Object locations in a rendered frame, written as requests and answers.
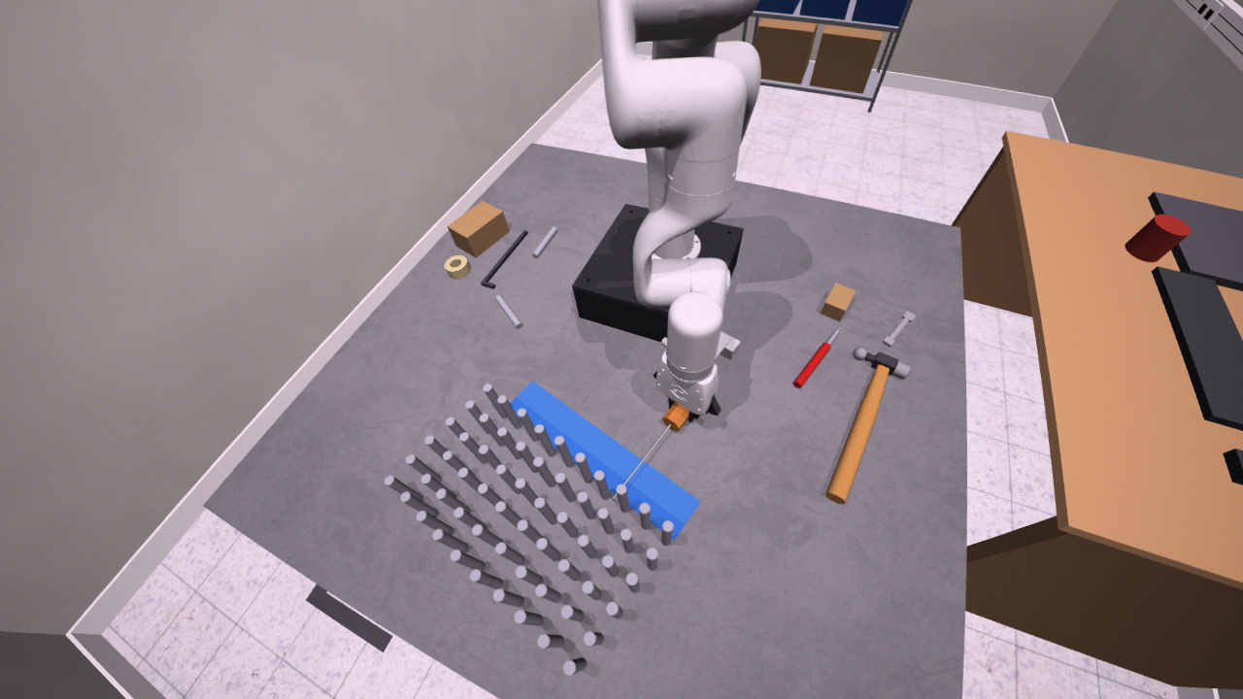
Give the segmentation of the beige cylindrical ring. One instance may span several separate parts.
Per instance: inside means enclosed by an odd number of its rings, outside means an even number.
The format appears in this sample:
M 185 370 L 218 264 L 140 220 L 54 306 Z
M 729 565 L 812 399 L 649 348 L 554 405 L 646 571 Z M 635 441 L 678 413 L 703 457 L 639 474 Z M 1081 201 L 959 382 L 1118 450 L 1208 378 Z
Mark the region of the beige cylindrical ring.
M 445 269 L 447 269 L 449 276 L 452 276 L 452 279 L 455 280 L 462 279 L 462 276 L 467 276 L 471 270 L 467 257 L 462 257 L 462 255 L 455 255 L 452 257 L 447 257 L 447 264 L 445 264 Z

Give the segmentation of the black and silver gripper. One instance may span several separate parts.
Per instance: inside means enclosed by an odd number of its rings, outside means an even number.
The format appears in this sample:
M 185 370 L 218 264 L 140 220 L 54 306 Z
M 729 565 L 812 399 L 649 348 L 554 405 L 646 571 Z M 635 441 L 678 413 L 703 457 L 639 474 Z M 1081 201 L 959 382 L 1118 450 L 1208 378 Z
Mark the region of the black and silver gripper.
M 721 407 L 718 400 L 716 400 L 716 396 L 718 396 L 718 364 L 713 364 L 710 376 L 702 378 L 702 381 L 681 381 L 681 378 L 672 376 L 670 372 L 666 353 L 664 353 L 660 362 L 658 362 L 658 371 L 654 377 L 656 377 L 658 392 L 663 392 L 669 397 L 669 409 L 677 402 L 691 410 L 689 412 L 689 423 L 700 415 L 709 415 L 709 413 L 710 415 L 720 414 Z

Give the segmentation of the red-handled screwdriver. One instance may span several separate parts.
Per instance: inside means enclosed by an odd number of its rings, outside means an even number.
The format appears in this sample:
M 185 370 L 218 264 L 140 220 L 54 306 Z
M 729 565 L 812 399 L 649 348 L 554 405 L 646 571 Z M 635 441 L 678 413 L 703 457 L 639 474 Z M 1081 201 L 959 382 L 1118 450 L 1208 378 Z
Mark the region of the red-handled screwdriver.
M 805 384 L 807 378 L 812 376 L 815 367 L 820 364 L 820 361 L 827 354 L 827 351 L 830 350 L 830 345 L 833 345 L 834 338 L 837 338 L 837 335 L 840 333 L 839 330 L 842 330 L 842 327 L 835 330 L 830 336 L 830 338 L 827 338 L 827 345 L 820 345 L 820 350 L 818 350 L 818 352 L 813 354 L 812 359 L 809 361 L 808 364 L 805 364 L 805 368 L 802 371 L 800 376 L 796 377 L 796 381 L 793 382 L 793 386 L 796 386 L 796 388 L 802 388 L 802 386 Z

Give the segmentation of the dark grey l-shaped bar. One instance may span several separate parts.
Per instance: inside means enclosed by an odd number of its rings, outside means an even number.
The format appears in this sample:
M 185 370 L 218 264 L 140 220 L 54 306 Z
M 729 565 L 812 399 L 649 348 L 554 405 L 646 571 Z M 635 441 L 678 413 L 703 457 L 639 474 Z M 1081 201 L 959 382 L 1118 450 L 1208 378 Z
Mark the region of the dark grey l-shaped bar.
M 520 238 L 517 238 L 516 241 L 515 241 L 515 244 L 508 248 L 508 250 L 505 252 L 505 255 L 502 257 L 500 257 L 500 261 L 497 264 L 493 264 L 493 267 L 491 269 L 491 272 L 488 272 L 486 275 L 486 277 L 484 279 L 484 281 L 481 282 L 481 284 L 484 284 L 485 287 L 488 287 L 488 289 L 492 289 L 492 290 L 496 287 L 496 286 L 493 286 L 493 284 L 488 284 L 488 280 L 492 279 L 493 272 L 498 271 L 498 269 L 507 260 L 507 257 L 510 255 L 512 255 L 512 252 L 515 252 L 517 245 L 520 245 L 520 243 L 522 243 L 522 240 L 525 239 L 525 235 L 527 235 L 527 234 L 528 234 L 527 230 L 525 230 L 522 234 L 520 234 Z

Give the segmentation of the orange-handled ball-peen hammer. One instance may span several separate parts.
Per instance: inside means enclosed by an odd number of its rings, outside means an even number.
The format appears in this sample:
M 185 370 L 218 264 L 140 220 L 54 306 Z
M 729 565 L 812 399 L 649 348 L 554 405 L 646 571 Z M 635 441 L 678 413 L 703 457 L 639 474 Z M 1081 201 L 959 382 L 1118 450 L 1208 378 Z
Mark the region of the orange-handled ball-peen hammer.
M 827 499 L 838 504 L 845 504 L 849 493 L 851 493 L 851 483 L 856 478 L 858 463 L 861 460 L 868 438 L 873 430 L 880 400 L 883 400 L 884 386 L 888 384 L 888 376 L 906 378 L 911 368 L 910 364 L 897 361 L 891 354 L 881 352 L 871 354 L 864 347 L 856 347 L 854 354 L 858 361 L 865 358 L 864 361 L 873 362 L 871 368 L 875 372 L 870 384 L 868 384 L 864 399 L 858 404 L 856 420 L 851 425 L 851 433 L 846 438 L 832 481 L 827 486 Z

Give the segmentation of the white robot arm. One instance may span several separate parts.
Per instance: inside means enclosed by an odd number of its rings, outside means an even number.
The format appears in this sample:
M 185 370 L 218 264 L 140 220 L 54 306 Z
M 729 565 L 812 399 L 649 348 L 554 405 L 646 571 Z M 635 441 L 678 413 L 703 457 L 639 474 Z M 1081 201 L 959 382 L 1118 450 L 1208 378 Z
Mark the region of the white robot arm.
M 633 245 L 634 290 L 641 306 L 669 308 L 661 345 L 672 376 L 687 382 L 740 350 L 721 332 L 731 272 L 720 257 L 697 257 L 695 228 L 731 206 L 762 80 L 755 46 L 718 44 L 718 34 L 758 2 L 595 0 L 612 134 L 619 147 L 648 154 L 649 213 Z M 639 58 L 635 44 L 653 44 L 653 58 Z

